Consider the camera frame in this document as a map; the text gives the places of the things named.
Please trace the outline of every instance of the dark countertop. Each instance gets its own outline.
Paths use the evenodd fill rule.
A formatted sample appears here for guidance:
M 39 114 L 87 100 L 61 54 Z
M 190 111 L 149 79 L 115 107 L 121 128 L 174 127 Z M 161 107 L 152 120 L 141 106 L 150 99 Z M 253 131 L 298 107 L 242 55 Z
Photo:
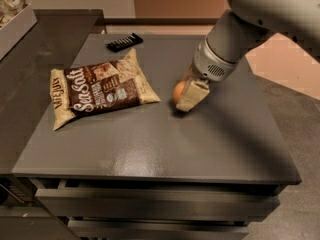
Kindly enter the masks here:
M 90 35 L 73 66 L 121 58 L 126 51 L 113 54 L 104 47 L 119 37 Z M 57 132 L 52 132 L 54 116 L 49 106 L 13 169 L 15 175 L 245 184 L 300 182 L 245 59 L 228 80 L 212 86 L 211 95 L 196 109 L 188 114 L 176 113 L 171 103 L 172 89 L 203 36 L 143 38 L 145 42 L 136 46 L 138 60 L 162 102 L 82 118 Z
M 20 157 L 45 112 L 52 67 L 70 67 L 101 10 L 37 10 L 38 23 L 0 62 L 0 174 Z

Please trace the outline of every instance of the white box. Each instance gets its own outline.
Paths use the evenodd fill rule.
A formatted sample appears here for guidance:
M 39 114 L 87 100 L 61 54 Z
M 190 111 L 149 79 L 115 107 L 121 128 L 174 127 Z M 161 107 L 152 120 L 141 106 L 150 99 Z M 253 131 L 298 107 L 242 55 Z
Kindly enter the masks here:
M 36 24 L 37 19 L 30 4 L 0 29 L 0 60 Z

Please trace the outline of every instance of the white robotic arm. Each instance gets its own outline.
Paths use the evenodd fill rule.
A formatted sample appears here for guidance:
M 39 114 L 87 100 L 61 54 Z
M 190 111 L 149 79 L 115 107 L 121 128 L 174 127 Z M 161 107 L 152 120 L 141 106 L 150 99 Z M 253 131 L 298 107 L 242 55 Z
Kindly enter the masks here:
M 240 59 L 281 33 L 320 62 L 320 0 L 228 0 L 226 10 L 196 50 L 193 71 L 225 80 Z

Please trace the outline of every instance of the orange wall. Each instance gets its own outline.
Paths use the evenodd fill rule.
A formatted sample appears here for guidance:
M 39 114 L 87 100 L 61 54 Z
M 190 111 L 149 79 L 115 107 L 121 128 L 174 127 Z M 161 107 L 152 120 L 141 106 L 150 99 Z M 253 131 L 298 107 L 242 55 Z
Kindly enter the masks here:
M 134 0 L 137 18 L 219 18 L 226 0 Z

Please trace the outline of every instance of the floor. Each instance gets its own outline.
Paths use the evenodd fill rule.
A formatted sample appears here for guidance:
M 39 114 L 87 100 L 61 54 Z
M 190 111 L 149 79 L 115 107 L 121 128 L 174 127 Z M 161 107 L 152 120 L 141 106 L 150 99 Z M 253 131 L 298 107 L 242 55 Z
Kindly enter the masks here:
M 211 27 L 107 26 L 107 31 L 205 35 Z M 244 240 L 319 240 L 320 64 L 281 35 L 251 51 L 247 59 L 261 89 L 273 94 L 267 102 L 303 182 L 287 187 L 279 196 L 281 205 L 262 223 L 251 223 Z M 283 102 L 299 116 L 292 120 L 283 113 L 277 106 Z

